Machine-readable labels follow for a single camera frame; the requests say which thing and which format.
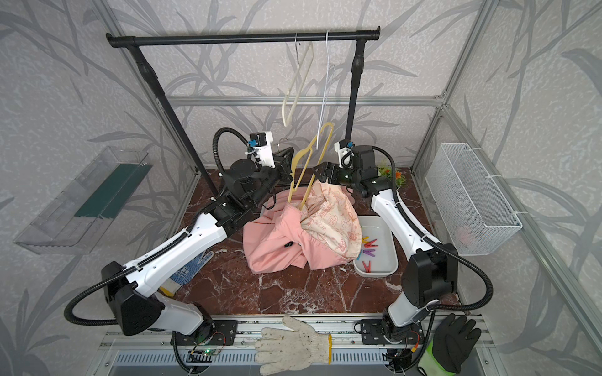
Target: black metal pole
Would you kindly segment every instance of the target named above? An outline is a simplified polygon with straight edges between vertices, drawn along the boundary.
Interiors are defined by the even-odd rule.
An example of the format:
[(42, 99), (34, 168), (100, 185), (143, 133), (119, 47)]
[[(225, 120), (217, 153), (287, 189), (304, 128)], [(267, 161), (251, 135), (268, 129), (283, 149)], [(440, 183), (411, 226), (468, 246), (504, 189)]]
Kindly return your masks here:
[[(328, 40), (378, 40), (377, 30), (357, 30), (329, 32)], [(325, 32), (288, 32), (285, 34), (235, 34), (235, 35), (178, 35), (171, 37), (113, 37), (107, 35), (112, 47), (165, 46), (165, 45), (206, 45), (218, 43), (260, 43), (260, 42), (309, 42), (326, 40)]]
[(367, 40), (378, 40), (380, 37), (380, 26), (376, 30), (357, 30), (343, 32), (289, 32), (285, 34), (238, 34), (238, 35), (183, 35), (173, 37), (114, 37), (107, 33), (107, 40), (111, 47), (127, 48), (134, 57), (140, 74), (150, 86), (153, 94), (159, 100), (163, 107), (167, 118), (172, 123), (176, 133), (184, 143), (184, 147), (188, 150), (193, 158), (196, 167), (200, 174), (205, 178), (211, 192), (217, 195), (217, 188), (211, 181), (203, 162), (199, 158), (199, 154), (190, 142), (186, 131), (182, 127), (178, 116), (173, 111), (172, 105), (165, 97), (165, 91), (157, 74), (152, 66), (146, 61), (144, 54), (140, 50), (140, 46), (166, 46), (166, 45), (205, 45), (217, 43), (259, 43), (259, 42), (308, 42), (326, 40), (356, 40), (355, 56), (351, 68), (351, 95), (349, 97), (349, 113), (347, 115), (347, 128), (345, 138), (351, 139), (351, 131), (353, 129), (353, 118), (355, 116), (355, 106), (358, 100), (358, 89), (362, 72), (364, 71), (364, 47)]
[(209, 177), (209, 174), (207, 173), (207, 170), (205, 169), (203, 162), (200, 160), (199, 154), (196, 152), (196, 149), (192, 145), (192, 142), (190, 142), (190, 139), (188, 138), (188, 135), (186, 134), (184, 127), (182, 127), (182, 124), (180, 123), (180, 119), (178, 119), (178, 116), (173, 111), (172, 105), (167, 100), (167, 97), (165, 97), (165, 91), (163, 91), (163, 88), (161, 87), (161, 84), (159, 83), (157, 74), (155, 73), (154, 69), (148, 63), (148, 61), (146, 61), (146, 58), (144, 57), (144, 54), (142, 53), (142, 51), (140, 50), (139, 47), (131, 45), (131, 46), (127, 46), (127, 48), (128, 48), (128, 51), (130, 52), (130, 54), (132, 54), (132, 57), (134, 57), (136, 65), (138, 65), (138, 70), (140, 71), (140, 74), (142, 75), (142, 77), (144, 78), (146, 83), (149, 85), (153, 94), (159, 100), (159, 103), (161, 104), (161, 106), (163, 107), (163, 110), (165, 111), (165, 115), (167, 116), (169, 121), (172, 123), (173, 128), (175, 129), (176, 133), (182, 140), (184, 147), (186, 148), (186, 150), (188, 150), (188, 152), (192, 156), (194, 164), (196, 164), (196, 167), (200, 171), (201, 176), (203, 176), (205, 178), (205, 181), (207, 181), (207, 185), (209, 186), (209, 189), (211, 190), (211, 192), (215, 196), (217, 196), (217, 188), (216, 188), (215, 184), (213, 184), (213, 181), (211, 181), (211, 178)]
[(349, 110), (347, 112), (347, 127), (345, 128), (345, 139), (351, 140), (353, 130), (353, 118), (355, 117), (355, 105), (358, 101), (359, 82), (364, 71), (364, 48), (365, 39), (355, 42), (355, 56), (351, 63), (351, 93), (349, 94)]

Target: marble floor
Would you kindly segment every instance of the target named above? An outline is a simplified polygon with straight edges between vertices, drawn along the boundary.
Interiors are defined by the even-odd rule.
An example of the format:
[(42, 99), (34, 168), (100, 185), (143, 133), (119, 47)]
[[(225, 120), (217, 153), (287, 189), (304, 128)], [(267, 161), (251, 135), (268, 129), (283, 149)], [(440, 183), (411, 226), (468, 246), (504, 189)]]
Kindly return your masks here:
[[(399, 193), (416, 218), (430, 230), (429, 222), (408, 169), (402, 171), (406, 185)], [(217, 184), (216, 171), (211, 172)], [(192, 196), (181, 227), (209, 203), (211, 191), (201, 179)], [(358, 215), (376, 215), (370, 202), (354, 194)], [(364, 278), (355, 273), (351, 263), (322, 270), (288, 267), (283, 271), (253, 274), (243, 253), (242, 230), (212, 249), (216, 255), (175, 298), (198, 303), (212, 315), (261, 313), (368, 313), (382, 312), (399, 295), (401, 277), (407, 261), (395, 239), (399, 267), (383, 278)], [(458, 304), (455, 295), (445, 297), (447, 304)]]

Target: leaf patterned wallpaper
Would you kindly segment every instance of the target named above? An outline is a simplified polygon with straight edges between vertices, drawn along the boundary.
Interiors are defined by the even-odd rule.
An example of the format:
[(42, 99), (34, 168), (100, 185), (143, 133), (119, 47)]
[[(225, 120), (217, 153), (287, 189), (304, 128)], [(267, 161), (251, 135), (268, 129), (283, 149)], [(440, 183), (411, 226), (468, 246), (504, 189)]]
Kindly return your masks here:
[[(194, 173), (166, 134), (92, 5), (0, 5), (0, 374), (82, 375), (106, 327), (63, 318), (75, 294), (160, 242)], [(145, 150), (149, 174), (87, 255), (37, 255), (16, 235), (105, 147)], [(78, 314), (110, 317), (102, 294)]]
[[(122, 1), (109, 0), (126, 34), (182, 35), (284, 31), (375, 29), (380, 39), (368, 42), (360, 95), (440, 95), (482, 0), (337, 0), (337, 1)], [(247, 43), (205, 46), (142, 47), (168, 95), (283, 95), (307, 43)], [(326, 85), (324, 42), (314, 43), (315, 59), (303, 95), (321, 96)], [(332, 96), (349, 95), (355, 42), (329, 42)], [(299, 89), (300, 78), (295, 90)], [(180, 108), (181, 122), (208, 167), (211, 134), (222, 126), (243, 134), (272, 130), (277, 142), (288, 138), (296, 150), (307, 146), (317, 131), (319, 109), (298, 108), (290, 129), (282, 126), (278, 107)], [(384, 145), (399, 166), (410, 166), (430, 123), (433, 108), (359, 108), (353, 140)], [(334, 140), (342, 139), (346, 107), (331, 107), (325, 122), (335, 123)], [(236, 138), (220, 140), (225, 165), (241, 158)], [(336, 160), (334, 152), (329, 160)]]
[[(602, 308), (602, 1), (500, 1), (451, 106)], [(423, 177), (442, 123), (417, 171)], [(419, 179), (429, 200), (428, 187)], [(436, 207), (427, 203), (436, 228)], [(509, 374), (602, 375), (602, 360), (522, 237), (473, 257), (494, 282), (482, 309)], [(482, 296), (466, 271), (468, 300)]]

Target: red clothespin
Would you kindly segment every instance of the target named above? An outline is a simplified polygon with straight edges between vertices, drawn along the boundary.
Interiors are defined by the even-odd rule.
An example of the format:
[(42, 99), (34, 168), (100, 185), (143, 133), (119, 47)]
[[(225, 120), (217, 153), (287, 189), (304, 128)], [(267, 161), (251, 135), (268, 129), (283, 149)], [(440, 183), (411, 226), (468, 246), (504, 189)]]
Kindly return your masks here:
[(378, 244), (374, 244), (375, 241), (377, 241), (378, 239), (374, 239), (372, 241), (367, 242), (366, 244), (364, 244), (364, 247), (366, 248), (376, 248), (378, 247)]

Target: metal mesh basket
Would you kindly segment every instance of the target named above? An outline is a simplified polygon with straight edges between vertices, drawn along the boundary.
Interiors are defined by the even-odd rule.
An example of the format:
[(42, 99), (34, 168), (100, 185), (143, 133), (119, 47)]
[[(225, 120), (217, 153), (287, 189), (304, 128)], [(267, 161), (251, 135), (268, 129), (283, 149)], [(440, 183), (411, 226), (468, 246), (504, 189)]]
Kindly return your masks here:
[(463, 256), (490, 254), (523, 226), (468, 144), (440, 144), (426, 183)]

